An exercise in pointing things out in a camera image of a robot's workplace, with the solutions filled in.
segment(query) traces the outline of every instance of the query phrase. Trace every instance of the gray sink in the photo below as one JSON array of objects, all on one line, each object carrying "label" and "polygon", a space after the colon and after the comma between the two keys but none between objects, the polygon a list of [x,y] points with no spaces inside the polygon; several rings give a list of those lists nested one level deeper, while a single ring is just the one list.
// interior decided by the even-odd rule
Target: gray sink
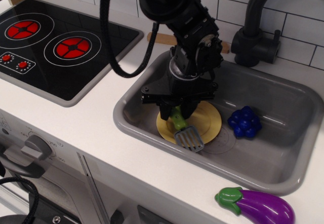
[{"label": "gray sink", "polygon": [[[310,88],[223,61],[215,70],[219,89],[209,101],[222,117],[218,136],[199,153],[164,140],[156,128],[155,104],[142,104],[141,87],[162,70],[160,55],[114,109],[122,132],[249,189],[286,195],[303,181],[323,118],[322,99]],[[250,106],[263,128],[255,138],[236,138],[227,119]]]}]

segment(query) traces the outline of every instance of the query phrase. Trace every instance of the toy stove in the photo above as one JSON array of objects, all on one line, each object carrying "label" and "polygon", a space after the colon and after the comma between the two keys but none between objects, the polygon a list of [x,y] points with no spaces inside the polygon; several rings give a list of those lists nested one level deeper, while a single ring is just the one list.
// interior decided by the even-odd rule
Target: toy stove
[{"label": "toy stove", "polygon": [[[119,61],[143,33],[109,25]],[[25,0],[0,16],[0,78],[73,106],[110,71],[101,41],[99,19]]]}]

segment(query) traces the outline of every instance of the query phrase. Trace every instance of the yellow plate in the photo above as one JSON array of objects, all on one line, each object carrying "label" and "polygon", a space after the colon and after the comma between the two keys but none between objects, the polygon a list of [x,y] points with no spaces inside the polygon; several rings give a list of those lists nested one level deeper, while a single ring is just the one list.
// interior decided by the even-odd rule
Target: yellow plate
[{"label": "yellow plate", "polygon": [[[207,144],[212,141],[219,133],[222,127],[222,119],[218,110],[209,102],[202,101],[189,119],[188,125],[194,125],[203,142]],[[172,119],[167,121],[161,119],[160,113],[156,118],[156,127],[160,135],[169,142],[176,144],[174,134],[177,130],[174,128]]]}]

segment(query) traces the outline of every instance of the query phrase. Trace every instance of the white countertop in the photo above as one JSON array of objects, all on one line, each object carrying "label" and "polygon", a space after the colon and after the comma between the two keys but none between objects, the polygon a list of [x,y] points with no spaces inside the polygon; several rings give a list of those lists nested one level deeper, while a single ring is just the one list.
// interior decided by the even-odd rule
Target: white countertop
[{"label": "white countertop", "polygon": [[[99,17],[99,7],[92,4],[77,0],[44,1]],[[7,7],[9,4],[6,1],[0,3],[1,12]],[[114,11],[110,12],[110,21],[142,30],[145,37],[150,32],[152,24],[149,20]],[[160,32],[171,33],[163,26]],[[138,67],[147,44],[147,40],[142,39],[122,59],[120,65],[124,70],[132,72]],[[169,48],[170,46],[167,45],[155,45],[150,62]],[[233,61],[232,54],[225,55],[224,58]],[[324,98],[324,71],[282,59],[277,59],[275,64],[261,62],[254,69],[304,84]],[[8,82],[0,81],[2,92],[0,108],[173,196],[186,205],[192,206],[196,211],[209,215],[214,218],[215,223],[251,223],[245,217],[237,217],[221,208],[214,200],[219,190],[225,187],[236,187],[237,184],[132,138],[117,129],[112,117],[114,106],[137,78],[124,79],[114,72],[109,72],[77,105],[70,108],[61,107]],[[322,153],[324,153],[323,123],[304,183],[295,192],[283,197],[293,207],[297,224],[323,223],[321,202],[324,197],[322,187],[324,177],[321,167],[324,166],[324,158]],[[193,191],[193,186],[199,186],[199,191]]]}]

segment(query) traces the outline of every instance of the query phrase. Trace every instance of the toy spatula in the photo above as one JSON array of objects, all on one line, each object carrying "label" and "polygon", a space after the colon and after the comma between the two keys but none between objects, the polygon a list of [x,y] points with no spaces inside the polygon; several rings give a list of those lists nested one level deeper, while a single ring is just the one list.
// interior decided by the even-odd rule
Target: toy spatula
[{"label": "toy spatula", "polygon": [[193,125],[188,126],[181,115],[179,106],[172,109],[170,118],[174,123],[175,129],[178,130],[174,134],[174,139],[179,146],[185,147],[192,152],[199,152],[204,148],[204,142],[197,128]]}]

